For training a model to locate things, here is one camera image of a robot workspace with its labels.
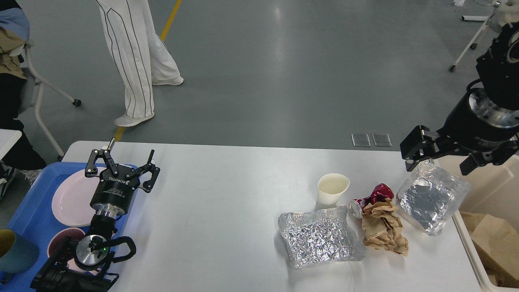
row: blue tray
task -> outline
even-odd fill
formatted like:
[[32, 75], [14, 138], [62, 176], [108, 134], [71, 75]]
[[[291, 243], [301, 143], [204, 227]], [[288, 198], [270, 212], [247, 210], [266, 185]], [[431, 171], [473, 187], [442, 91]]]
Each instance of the blue tray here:
[[[36, 273], [48, 259], [47, 246], [50, 240], [56, 233], [69, 227], [60, 223], [54, 217], [51, 207], [52, 197], [65, 179], [77, 171], [85, 169], [85, 166], [86, 163], [56, 162], [45, 167], [39, 174], [38, 179], [28, 191], [20, 207], [18, 207], [7, 225], [8, 229], [14, 230], [38, 246], [38, 259], [28, 270], [15, 274], [9, 283], [0, 286], [0, 290], [16, 292], [35, 291], [30, 288], [30, 284]], [[116, 228], [119, 231], [114, 237], [122, 234], [127, 217], [123, 216], [117, 222]], [[87, 232], [88, 226], [81, 229]]]

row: white bin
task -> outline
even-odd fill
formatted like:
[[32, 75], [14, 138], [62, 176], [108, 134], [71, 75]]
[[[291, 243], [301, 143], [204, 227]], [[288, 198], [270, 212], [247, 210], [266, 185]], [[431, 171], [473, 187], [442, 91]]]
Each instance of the white bin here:
[[[519, 156], [512, 156], [501, 166], [478, 167], [469, 175], [462, 176], [459, 164], [465, 158], [446, 156], [435, 161], [451, 174], [469, 181], [472, 185], [459, 210], [505, 219], [519, 232]], [[461, 215], [456, 212], [453, 219], [482, 290], [519, 292], [517, 288], [497, 287], [490, 282]]]

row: aluminum foil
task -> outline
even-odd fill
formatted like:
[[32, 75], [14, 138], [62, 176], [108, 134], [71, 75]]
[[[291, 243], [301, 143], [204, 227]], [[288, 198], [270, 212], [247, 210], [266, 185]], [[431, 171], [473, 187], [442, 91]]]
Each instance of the aluminum foil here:
[[439, 235], [470, 191], [470, 183], [429, 162], [421, 162], [400, 187], [400, 207], [429, 235]]
[[283, 213], [278, 226], [296, 269], [325, 261], [359, 261], [366, 247], [346, 224], [347, 207]]

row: brown paper bag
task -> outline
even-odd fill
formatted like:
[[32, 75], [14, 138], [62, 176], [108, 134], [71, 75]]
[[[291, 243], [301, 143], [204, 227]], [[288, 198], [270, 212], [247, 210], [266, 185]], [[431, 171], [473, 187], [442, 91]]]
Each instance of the brown paper bag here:
[[362, 229], [364, 230], [364, 245], [375, 249], [385, 249], [407, 256], [409, 246], [407, 239], [402, 236], [400, 218], [393, 215], [397, 207], [386, 202], [369, 203], [362, 214]]
[[481, 263], [494, 285], [519, 288], [519, 234], [491, 215], [461, 212]]

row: soda can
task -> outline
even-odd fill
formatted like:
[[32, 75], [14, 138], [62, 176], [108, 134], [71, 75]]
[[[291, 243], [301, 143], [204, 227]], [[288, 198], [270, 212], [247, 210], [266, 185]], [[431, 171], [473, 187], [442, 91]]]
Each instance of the soda can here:
[[350, 201], [349, 203], [349, 209], [353, 216], [357, 219], [362, 218], [362, 214], [364, 213], [364, 207], [366, 207], [369, 203], [374, 205], [377, 202], [385, 202], [386, 199], [393, 199], [393, 191], [391, 189], [383, 184], [378, 184], [373, 192], [371, 192], [371, 195], [365, 197], [365, 198], [356, 198]]

